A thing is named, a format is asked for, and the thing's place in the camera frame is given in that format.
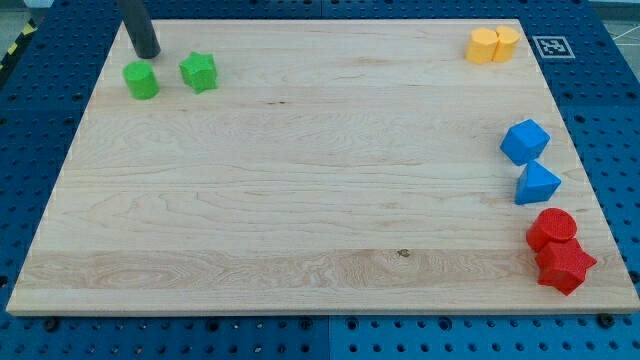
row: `wood grain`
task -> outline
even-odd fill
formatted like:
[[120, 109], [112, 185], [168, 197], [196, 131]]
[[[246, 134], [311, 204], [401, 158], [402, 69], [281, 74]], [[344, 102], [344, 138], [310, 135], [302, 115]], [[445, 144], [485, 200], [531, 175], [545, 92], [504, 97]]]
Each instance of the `wood grain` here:
[[[7, 307], [14, 315], [542, 314], [640, 304], [535, 58], [464, 60], [513, 20], [157, 21], [160, 93], [120, 29]], [[177, 64], [212, 52], [215, 91]], [[563, 181], [516, 206], [498, 146], [535, 118]], [[598, 259], [569, 297], [524, 234], [571, 212]]]

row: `plastic block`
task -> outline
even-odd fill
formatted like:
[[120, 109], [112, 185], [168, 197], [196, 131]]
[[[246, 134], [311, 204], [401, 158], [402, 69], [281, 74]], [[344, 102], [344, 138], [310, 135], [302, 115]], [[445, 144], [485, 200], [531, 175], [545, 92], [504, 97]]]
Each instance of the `plastic block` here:
[[467, 45], [466, 59], [476, 63], [485, 64], [491, 61], [498, 45], [498, 34], [487, 28], [478, 28], [471, 32]]
[[538, 284], [553, 286], [569, 295], [585, 281], [587, 270], [597, 261], [574, 238], [548, 243], [536, 256], [536, 263], [540, 267]]
[[135, 99], [151, 99], [160, 90], [151, 65], [145, 61], [130, 63], [124, 68], [122, 74], [131, 96]]
[[514, 164], [520, 166], [540, 156], [551, 137], [533, 119], [513, 125], [500, 144]]
[[578, 232], [573, 217], [564, 210], [549, 208], [543, 210], [527, 231], [527, 243], [539, 252], [549, 242], [567, 242]]
[[192, 52], [180, 63], [180, 72], [184, 83], [191, 86], [196, 94], [207, 89], [216, 89], [216, 64], [211, 54]]
[[518, 46], [518, 41], [520, 41], [520, 33], [503, 25], [496, 28], [496, 33], [498, 34], [498, 45], [493, 54], [493, 61], [506, 62], [511, 60]]
[[560, 186], [560, 178], [536, 161], [527, 164], [518, 179], [515, 203], [517, 205], [547, 201]]

